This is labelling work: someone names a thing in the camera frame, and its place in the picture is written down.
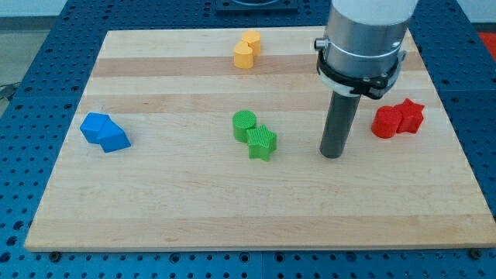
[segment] wooden board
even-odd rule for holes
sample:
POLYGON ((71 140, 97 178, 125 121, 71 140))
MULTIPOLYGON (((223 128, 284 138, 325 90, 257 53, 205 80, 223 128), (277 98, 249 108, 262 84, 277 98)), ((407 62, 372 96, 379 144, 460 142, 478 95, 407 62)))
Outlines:
POLYGON ((485 247, 496 225, 410 34, 395 87, 363 98, 345 153, 319 143, 330 90, 312 49, 322 27, 260 29, 255 67, 233 66, 242 29, 111 31, 26 240, 33 251, 485 247), (375 111, 425 105, 416 135, 379 139, 375 111), (249 160, 231 118, 278 134, 249 160), (78 127, 110 114, 132 147, 103 153, 78 127))

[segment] blue pegboard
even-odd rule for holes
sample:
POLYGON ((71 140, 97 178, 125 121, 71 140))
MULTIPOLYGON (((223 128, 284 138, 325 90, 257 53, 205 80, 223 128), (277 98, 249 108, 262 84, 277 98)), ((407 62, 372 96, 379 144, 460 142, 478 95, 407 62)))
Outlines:
MULTIPOLYGON (((298 0, 297 12, 217 14, 214 6, 213 0, 67 2, 0 119, 0 279, 496 277, 495 249, 62 253, 57 261, 56 253, 22 248, 108 30, 324 25, 329 0, 298 0)), ((494 214, 496 65, 455 0, 420 0, 411 31, 494 214)))

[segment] green star block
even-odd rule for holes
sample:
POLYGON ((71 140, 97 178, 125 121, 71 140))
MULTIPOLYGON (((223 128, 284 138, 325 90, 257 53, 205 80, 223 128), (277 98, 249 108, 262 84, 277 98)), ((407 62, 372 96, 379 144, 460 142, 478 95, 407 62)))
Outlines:
POLYGON ((232 118, 234 138, 242 143, 246 142, 246 131, 257 126, 257 117, 248 110, 238 111, 232 118))
POLYGON ((277 148, 277 134, 262 125, 259 128, 249 129, 246 136, 250 159, 260 158, 268 161, 270 153, 277 148))

